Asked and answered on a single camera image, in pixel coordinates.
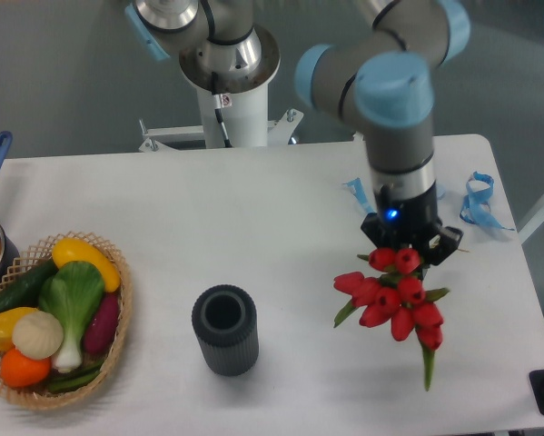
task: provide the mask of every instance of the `yellow bell pepper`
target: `yellow bell pepper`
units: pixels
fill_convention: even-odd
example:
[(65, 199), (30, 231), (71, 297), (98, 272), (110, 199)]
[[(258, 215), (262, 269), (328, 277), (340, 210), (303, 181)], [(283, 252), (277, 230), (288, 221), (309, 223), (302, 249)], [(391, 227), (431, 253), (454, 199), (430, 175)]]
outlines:
[(11, 337), (14, 327), (28, 313), (37, 312), (34, 307), (17, 307), (0, 313), (0, 352), (7, 352), (14, 348)]
[(100, 250), (86, 241), (75, 238), (61, 239), (52, 249), (52, 259), (58, 269), (69, 262), (89, 262), (102, 275), (106, 292), (114, 292), (120, 287), (120, 274), (114, 264)]

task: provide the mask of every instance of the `eggplant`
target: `eggplant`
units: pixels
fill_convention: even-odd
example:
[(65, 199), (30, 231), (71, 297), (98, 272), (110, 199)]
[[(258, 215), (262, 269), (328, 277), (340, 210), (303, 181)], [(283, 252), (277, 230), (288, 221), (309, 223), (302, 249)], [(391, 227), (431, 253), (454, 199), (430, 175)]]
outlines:
[(117, 292), (106, 292), (98, 311), (84, 333), (82, 347), (85, 352), (103, 354), (108, 350), (116, 335), (119, 314)]

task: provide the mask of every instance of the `tulip bouquet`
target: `tulip bouquet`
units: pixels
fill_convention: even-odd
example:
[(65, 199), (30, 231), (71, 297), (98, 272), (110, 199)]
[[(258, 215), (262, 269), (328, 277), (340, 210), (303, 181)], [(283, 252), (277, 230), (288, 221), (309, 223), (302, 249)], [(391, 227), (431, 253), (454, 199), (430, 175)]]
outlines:
[(334, 328), (349, 315), (364, 307), (360, 325), (376, 327), (391, 321), (395, 341), (406, 340), (414, 330), (423, 353), (424, 384), (428, 391), (433, 376), (435, 351), (443, 342), (443, 317), (435, 302), (447, 295), (449, 289), (425, 291), (424, 265), (419, 253), (412, 248), (394, 251), (379, 248), (359, 258), (368, 261), (381, 277), (365, 277), (362, 272), (349, 272), (334, 279), (334, 288), (351, 299), (334, 318)]

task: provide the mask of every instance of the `black cylinder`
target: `black cylinder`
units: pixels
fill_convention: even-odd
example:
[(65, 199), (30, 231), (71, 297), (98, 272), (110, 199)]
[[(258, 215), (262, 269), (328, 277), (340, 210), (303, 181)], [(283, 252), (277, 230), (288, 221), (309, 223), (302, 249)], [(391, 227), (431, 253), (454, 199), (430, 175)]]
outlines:
[(257, 361), (257, 314), (246, 291), (230, 284), (208, 289), (195, 302), (191, 321), (213, 372), (240, 375)]

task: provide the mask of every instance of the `robotic arm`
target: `robotic arm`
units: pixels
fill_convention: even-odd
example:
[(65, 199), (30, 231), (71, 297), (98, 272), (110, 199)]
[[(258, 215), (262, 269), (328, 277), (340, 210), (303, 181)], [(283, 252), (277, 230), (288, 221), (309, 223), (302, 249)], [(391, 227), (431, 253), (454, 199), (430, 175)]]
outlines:
[[(179, 57), (207, 148), (267, 144), (267, 86), (280, 51), (254, 24), (252, 0), (134, 0), (125, 12), (155, 59)], [(222, 94), (227, 105), (217, 103)]]
[(373, 34), (348, 48), (304, 54), (296, 91), (364, 134), (377, 213), (361, 229), (377, 246), (412, 246), (437, 265), (463, 233), (443, 227), (433, 169), (430, 68), (458, 54), (470, 21), (456, 0), (371, 0)]

